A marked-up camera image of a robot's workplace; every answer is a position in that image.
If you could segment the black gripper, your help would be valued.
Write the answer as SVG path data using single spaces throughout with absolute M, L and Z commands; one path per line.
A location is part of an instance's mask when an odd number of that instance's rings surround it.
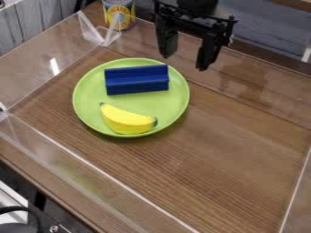
M 196 69 L 204 71 L 214 62 L 222 43 L 230 44 L 236 17 L 220 7 L 220 0 L 154 0 L 154 33 L 158 53 L 169 58 L 177 50 L 178 32 L 218 27 L 220 35 L 206 32 L 196 55 Z

